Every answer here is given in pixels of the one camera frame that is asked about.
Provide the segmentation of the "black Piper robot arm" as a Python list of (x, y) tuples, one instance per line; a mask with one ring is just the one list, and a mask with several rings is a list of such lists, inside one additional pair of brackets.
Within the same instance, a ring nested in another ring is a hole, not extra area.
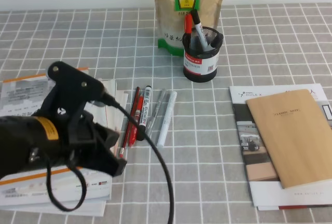
[(32, 116), (1, 117), (1, 177), (65, 165), (76, 173), (90, 169), (112, 177), (127, 162), (110, 146), (118, 134), (93, 121), (87, 102), (102, 101), (104, 89), (54, 87)]

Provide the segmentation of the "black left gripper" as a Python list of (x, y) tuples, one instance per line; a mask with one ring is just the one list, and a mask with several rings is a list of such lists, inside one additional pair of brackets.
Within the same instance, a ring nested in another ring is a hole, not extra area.
[(88, 102), (105, 103), (112, 98), (103, 86), (55, 86), (38, 111), (57, 128), (62, 152), (75, 152), (70, 164), (74, 167), (99, 171), (111, 177), (120, 176), (127, 161), (117, 158), (110, 149), (118, 141), (119, 133), (94, 121), (85, 110)]

